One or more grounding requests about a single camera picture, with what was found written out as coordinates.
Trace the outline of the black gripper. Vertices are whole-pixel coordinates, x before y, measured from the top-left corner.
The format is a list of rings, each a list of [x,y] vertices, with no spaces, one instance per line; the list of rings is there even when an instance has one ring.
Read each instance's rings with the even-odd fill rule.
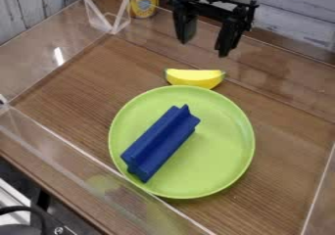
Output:
[[[198,16],[222,21],[215,50],[225,58],[237,47],[247,23],[254,21],[259,8],[257,0],[169,0],[177,38],[186,44],[197,33]]]

